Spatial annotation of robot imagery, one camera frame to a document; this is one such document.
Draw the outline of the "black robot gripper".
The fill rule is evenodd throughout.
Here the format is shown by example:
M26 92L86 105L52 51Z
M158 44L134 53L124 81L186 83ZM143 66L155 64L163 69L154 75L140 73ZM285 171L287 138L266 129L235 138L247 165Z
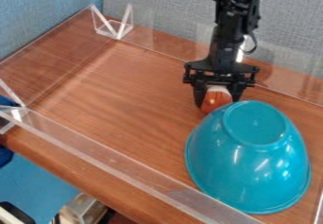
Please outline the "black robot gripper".
M201 107L207 93L207 86L226 86L234 101L239 101L247 87L255 86L258 66L242 62L213 65L209 58L185 64L183 82L194 87L197 106Z

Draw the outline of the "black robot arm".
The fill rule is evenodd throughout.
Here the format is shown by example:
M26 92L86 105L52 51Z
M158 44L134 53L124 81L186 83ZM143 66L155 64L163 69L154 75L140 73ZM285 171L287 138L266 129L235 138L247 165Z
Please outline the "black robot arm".
M194 87L197 106L203 112L237 102L255 85L258 66L238 62L239 51L251 54L258 47L254 30L262 19L261 0L214 0L217 26L209 55L185 64L183 82Z

